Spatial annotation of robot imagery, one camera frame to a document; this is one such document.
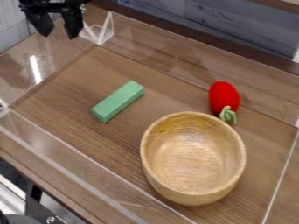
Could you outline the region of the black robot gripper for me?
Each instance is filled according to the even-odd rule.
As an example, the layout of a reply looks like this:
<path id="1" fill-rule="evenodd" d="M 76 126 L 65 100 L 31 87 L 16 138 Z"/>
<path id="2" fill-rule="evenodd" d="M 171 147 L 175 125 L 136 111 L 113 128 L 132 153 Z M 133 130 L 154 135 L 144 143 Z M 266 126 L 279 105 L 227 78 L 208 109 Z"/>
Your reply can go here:
<path id="1" fill-rule="evenodd" d="M 48 13 L 61 13 L 64 29 L 69 39 L 75 39 L 83 29 L 81 7 L 91 0 L 19 0 L 19 8 L 24 12 L 36 31 L 48 37 L 53 30 L 53 22 Z"/>

